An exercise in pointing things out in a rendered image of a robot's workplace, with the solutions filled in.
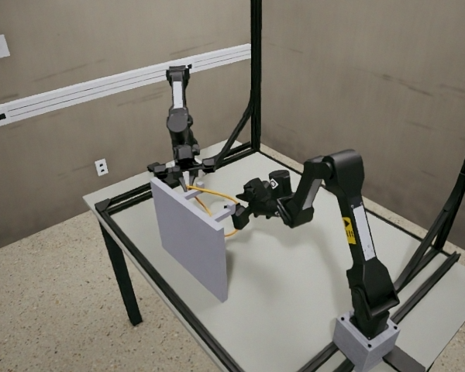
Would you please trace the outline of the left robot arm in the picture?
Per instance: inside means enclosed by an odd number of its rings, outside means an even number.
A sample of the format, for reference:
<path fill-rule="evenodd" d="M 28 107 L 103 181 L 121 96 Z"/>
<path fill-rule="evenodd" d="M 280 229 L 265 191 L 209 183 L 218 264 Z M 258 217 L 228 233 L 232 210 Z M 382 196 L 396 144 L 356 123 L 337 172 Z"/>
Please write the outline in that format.
<path fill-rule="evenodd" d="M 337 198 L 353 259 L 352 268 L 346 270 L 354 308 L 354 316 L 349 321 L 371 341 L 389 328 L 388 310 L 400 301 L 388 269 L 378 260 L 374 248 L 361 194 L 365 178 L 362 157 L 348 149 L 308 159 L 303 168 L 295 193 L 291 190 L 289 170 L 269 173 L 273 197 L 270 214 L 281 218 L 291 229 L 311 222 L 315 212 L 313 201 L 324 180 L 325 186 Z M 262 204 L 264 197 L 270 194 L 258 177 L 248 181 L 243 189 L 246 199 L 252 200 L 250 205 Z"/>

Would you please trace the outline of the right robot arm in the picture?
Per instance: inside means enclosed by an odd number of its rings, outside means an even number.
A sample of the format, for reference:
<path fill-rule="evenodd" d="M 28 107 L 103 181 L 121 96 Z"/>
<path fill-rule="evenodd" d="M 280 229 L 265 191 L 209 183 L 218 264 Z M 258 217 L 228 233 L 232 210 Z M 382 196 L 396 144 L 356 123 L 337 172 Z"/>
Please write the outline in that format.
<path fill-rule="evenodd" d="M 169 81 L 172 88 L 172 106 L 169 108 L 169 116 L 167 117 L 167 128 L 169 126 L 168 129 L 171 137 L 172 148 L 178 144 L 190 145 L 187 146 L 187 148 L 175 148 L 175 164 L 179 163 L 179 160 L 177 159 L 192 159 L 194 164 L 198 164 L 198 162 L 192 157 L 200 155 L 198 141 L 194 138 L 194 134 L 190 129 L 190 127 L 194 125 L 194 121 L 188 113 L 185 95 L 185 89 L 188 86 L 188 79 L 190 79 L 190 73 L 188 70 L 189 68 L 186 68 L 186 65 L 170 66 L 169 70 L 166 70 L 167 81 Z M 182 79 L 184 79 L 184 83 L 182 82 Z"/>

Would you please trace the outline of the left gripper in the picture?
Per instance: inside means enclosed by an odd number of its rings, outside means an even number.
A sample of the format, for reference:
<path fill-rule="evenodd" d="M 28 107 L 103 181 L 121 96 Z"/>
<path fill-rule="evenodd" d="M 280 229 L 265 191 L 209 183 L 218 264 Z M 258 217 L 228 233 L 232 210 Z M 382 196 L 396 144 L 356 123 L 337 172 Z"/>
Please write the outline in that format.
<path fill-rule="evenodd" d="M 267 193 L 270 193 L 268 196 L 264 197 L 265 201 L 262 201 L 262 204 L 259 205 L 250 205 L 245 208 L 243 205 L 239 203 L 236 204 L 236 212 L 231 215 L 232 222 L 235 229 L 242 230 L 249 222 L 249 216 L 253 213 L 253 216 L 257 218 L 259 215 L 265 215 L 266 219 L 270 219 L 270 201 L 273 198 L 270 192 L 270 182 L 269 181 L 262 181 L 264 187 L 266 188 Z M 244 193 L 237 194 L 236 198 L 239 200 L 249 202 L 252 201 L 251 199 L 246 199 Z"/>

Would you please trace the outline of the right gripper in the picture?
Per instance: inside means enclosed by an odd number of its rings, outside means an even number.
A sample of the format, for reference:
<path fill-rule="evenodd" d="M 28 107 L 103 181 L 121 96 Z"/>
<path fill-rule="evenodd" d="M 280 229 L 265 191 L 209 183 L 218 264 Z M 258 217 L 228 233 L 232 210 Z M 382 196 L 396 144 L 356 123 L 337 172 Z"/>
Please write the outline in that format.
<path fill-rule="evenodd" d="M 173 147 L 173 154 L 175 154 L 175 148 L 187 148 L 187 146 L 190 146 L 188 144 L 178 144 Z M 205 158 L 202 159 L 201 164 L 194 164 L 192 159 L 190 160 L 179 160 L 179 163 L 175 164 L 174 160 L 174 165 L 172 168 L 171 167 L 166 167 L 166 164 L 158 164 L 153 166 L 153 175 L 154 177 L 158 178 L 159 180 L 163 180 L 167 178 L 168 174 L 173 174 L 173 179 L 174 181 L 178 181 L 178 183 L 181 185 L 181 187 L 184 190 L 184 193 L 187 192 L 187 187 L 184 181 L 184 176 L 182 172 L 186 172 L 189 170 L 189 186 L 193 187 L 195 178 L 198 177 L 198 170 L 202 170 L 205 174 L 210 174 L 210 173 L 215 173 L 216 170 L 216 162 L 215 159 L 212 158 Z M 187 166 L 186 166 L 187 165 Z M 208 166 L 211 165 L 211 166 Z M 166 168 L 166 170 L 165 170 Z M 213 170 L 214 169 L 214 170 Z M 160 172 L 163 171 L 163 172 Z M 173 172 L 172 172 L 173 171 Z M 194 179 L 193 179 L 194 177 Z M 180 181 L 179 181 L 180 180 Z"/>

